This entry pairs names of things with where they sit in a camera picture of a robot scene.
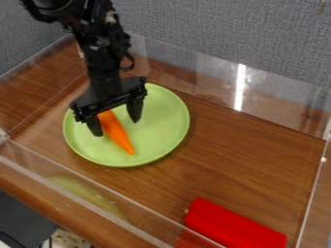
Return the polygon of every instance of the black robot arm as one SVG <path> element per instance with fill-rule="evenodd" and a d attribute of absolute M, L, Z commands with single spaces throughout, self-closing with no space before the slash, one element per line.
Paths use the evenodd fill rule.
<path fill-rule="evenodd" d="M 129 53 L 131 37 L 125 32 L 110 0 L 21 0 L 33 17 L 43 22 L 58 21 L 75 36 L 85 52 L 89 76 L 87 91 L 70 104 L 78 122 L 87 123 L 95 136 L 103 128 L 98 114 L 127 105 L 134 122 L 145 108 L 146 78 L 121 78 L 121 71 L 133 70 L 135 59 Z M 127 57 L 133 65 L 121 67 Z"/>

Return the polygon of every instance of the gray wall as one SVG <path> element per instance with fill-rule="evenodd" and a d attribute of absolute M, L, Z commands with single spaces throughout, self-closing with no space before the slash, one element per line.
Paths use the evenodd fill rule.
<path fill-rule="evenodd" d="M 62 35 L 61 25 L 35 21 L 19 0 L 2 0 L 0 76 Z"/>
<path fill-rule="evenodd" d="M 324 15 L 317 15 L 320 0 L 114 0 L 134 33 L 329 87 L 328 1 Z M 163 61 L 197 67 L 191 53 L 165 51 L 154 41 L 147 49 Z"/>

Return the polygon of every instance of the green plate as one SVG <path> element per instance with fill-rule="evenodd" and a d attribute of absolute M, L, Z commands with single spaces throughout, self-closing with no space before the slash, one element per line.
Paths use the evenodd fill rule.
<path fill-rule="evenodd" d="M 190 115 L 182 99 L 166 88 L 146 85 L 143 118 L 135 124 L 125 106 L 114 112 L 126 128 L 137 154 L 130 155 L 107 137 L 94 137 L 86 124 L 77 123 L 73 111 L 66 114 L 63 133 L 74 151 L 87 160 L 110 167 L 145 165 L 165 157 L 187 135 Z"/>

